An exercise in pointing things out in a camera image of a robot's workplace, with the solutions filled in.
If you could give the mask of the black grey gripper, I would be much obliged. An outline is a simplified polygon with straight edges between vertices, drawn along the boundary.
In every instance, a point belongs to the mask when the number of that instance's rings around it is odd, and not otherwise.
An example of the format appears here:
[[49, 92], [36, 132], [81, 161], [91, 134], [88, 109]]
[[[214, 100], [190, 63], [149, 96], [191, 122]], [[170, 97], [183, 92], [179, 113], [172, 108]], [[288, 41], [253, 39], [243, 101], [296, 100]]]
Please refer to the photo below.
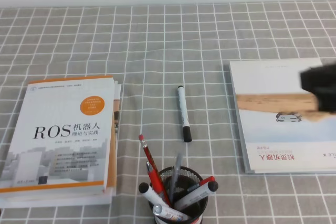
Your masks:
[[317, 98], [319, 111], [335, 113], [335, 63], [305, 70], [300, 80], [301, 88]]

